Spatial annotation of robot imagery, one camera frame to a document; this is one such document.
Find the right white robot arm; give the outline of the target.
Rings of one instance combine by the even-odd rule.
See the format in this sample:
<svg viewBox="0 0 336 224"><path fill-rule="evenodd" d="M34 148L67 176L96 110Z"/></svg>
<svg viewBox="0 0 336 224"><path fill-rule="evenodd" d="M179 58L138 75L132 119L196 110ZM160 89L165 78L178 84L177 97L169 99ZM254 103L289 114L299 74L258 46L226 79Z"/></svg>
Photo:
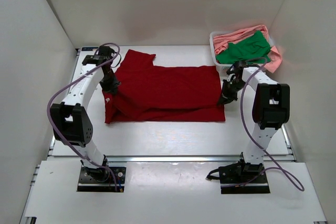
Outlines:
<svg viewBox="0 0 336 224"><path fill-rule="evenodd" d="M255 123L247 135L251 143L241 153L237 163L209 172L207 180L220 180L226 187L248 183L267 183L263 156L274 134L289 120L290 87L269 78L261 67L251 61L239 60L227 70L217 105L242 101L247 87L255 92L252 118Z"/></svg>

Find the red t shirt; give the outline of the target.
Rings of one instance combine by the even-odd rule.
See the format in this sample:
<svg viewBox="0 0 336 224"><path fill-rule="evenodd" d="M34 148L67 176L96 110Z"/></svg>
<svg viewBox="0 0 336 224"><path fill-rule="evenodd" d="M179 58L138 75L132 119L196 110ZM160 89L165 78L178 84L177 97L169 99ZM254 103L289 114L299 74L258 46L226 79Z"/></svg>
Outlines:
<svg viewBox="0 0 336 224"><path fill-rule="evenodd" d="M116 70L116 94L103 92L106 124L114 122L224 122L217 105L221 81L214 66L163 67L155 54L128 50Z"/></svg>

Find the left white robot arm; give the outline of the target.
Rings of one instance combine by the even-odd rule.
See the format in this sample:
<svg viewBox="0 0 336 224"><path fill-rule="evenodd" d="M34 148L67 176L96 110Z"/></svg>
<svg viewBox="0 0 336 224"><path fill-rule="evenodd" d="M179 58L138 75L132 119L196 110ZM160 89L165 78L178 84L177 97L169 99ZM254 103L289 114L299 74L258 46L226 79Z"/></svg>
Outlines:
<svg viewBox="0 0 336 224"><path fill-rule="evenodd" d="M80 157L86 173L98 183L115 179L108 160L102 154L93 137L93 125L87 113L88 104L97 86L108 94L115 95L120 82L112 63L120 54L120 47L105 43L93 55L85 56L79 77L57 91L47 105L47 116L55 139L68 146Z"/></svg>

